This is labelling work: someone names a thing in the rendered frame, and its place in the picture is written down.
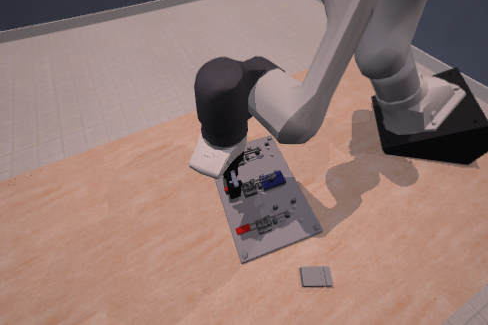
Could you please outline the blue flat rectangular block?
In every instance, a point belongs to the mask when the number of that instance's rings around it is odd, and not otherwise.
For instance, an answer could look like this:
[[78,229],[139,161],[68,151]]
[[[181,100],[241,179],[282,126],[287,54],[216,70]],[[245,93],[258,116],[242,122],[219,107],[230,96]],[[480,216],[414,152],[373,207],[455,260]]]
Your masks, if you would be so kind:
[[277,188],[277,187],[280,187],[280,186],[283,186],[286,184],[286,180],[285,180],[281,170],[274,172],[274,173],[276,174],[276,178],[274,178],[273,182],[270,182],[269,180],[267,180],[267,181],[264,181],[261,183],[262,189],[264,192],[271,190],[271,189],[274,189],[274,188]]

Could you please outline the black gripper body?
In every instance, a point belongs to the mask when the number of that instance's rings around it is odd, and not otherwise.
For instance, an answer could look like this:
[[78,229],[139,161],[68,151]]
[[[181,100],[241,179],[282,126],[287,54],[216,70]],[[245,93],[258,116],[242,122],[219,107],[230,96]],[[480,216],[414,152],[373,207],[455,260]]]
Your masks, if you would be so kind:
[[242,161],[244,157],[244,151],[236,157],[236,159],[229,165],[229,167],[226,169],[226,174],[228,176],[231,176],[231,172],[230,171],[235,171],[235,175],[237,174],[237,165]]

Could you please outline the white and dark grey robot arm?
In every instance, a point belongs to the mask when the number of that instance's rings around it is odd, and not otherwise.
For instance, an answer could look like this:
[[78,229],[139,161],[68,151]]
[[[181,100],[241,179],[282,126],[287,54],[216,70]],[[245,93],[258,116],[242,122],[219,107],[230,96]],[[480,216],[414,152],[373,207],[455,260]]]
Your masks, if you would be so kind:
[[411,41],[426,1],[322,0],[327,27],[303,83],[261,56],[205,63],[194,84],[201,133],[190,168],[220,179],[245,150],[251,117],[280,144],[305,144],[323,124],[353,54],[386,130],[436,131],[466,92],[417,71]]

